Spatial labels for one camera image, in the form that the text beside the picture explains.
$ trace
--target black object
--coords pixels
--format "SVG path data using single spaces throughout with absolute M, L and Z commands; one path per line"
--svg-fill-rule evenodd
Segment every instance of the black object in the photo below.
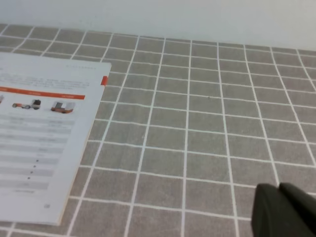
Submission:
M 316 237 L 316 200 L 287 183 L 256 188 L 251 226 L 254 237 Z

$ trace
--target white wall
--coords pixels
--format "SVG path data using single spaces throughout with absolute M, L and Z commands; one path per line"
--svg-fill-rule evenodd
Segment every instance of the white wall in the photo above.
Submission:
M 316 50 L 316 0 L 0 0 L 0 22 Z

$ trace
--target orange stripe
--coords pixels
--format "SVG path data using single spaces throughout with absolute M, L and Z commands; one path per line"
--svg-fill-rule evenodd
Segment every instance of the orange stripe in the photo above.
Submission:
M 101 81 L 101 85 L 106 85 L 108 83 L 108 77 L 104 76 Z
M 2 87 L 2 86 L 0 86 L 0 91 L 11 92 L 11 93 L 16 93 L 16 94 L 24 94 L 24 95 L 67 98 L 67 99 L 77 99 L 77 100 L 83 100 L 85 97 L 84 95 L 60 94 L 60 93 L 51 93 L 51 92 L 34 91 L 34 90 L 21 90 L 21 89 Z

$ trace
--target product image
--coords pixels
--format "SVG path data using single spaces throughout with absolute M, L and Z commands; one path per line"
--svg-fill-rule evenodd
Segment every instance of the product image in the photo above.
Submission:
M 20 103 L 14 103 L 12 105 L 12 107 L 16 108 L 16 107 L 21 107 L 22 109 L 35 109 L 38 110 L 40 108 L 40 100 L 32 100 L 31 104 L 20 104 Z
M 54 112 L 68 114 L 74 110 L 74 107 L 74 102 L 55 101 L 51 107 L 51 110 Z

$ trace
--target gray tiled surface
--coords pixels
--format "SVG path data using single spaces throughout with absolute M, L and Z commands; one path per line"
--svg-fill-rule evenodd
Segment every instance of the gray tiled surface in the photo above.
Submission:
M 0 51 L 112 63 L 61 226 L 10 237 L 250 237 L 258 183 L 316 193 L 316 52 L 5 24 Z

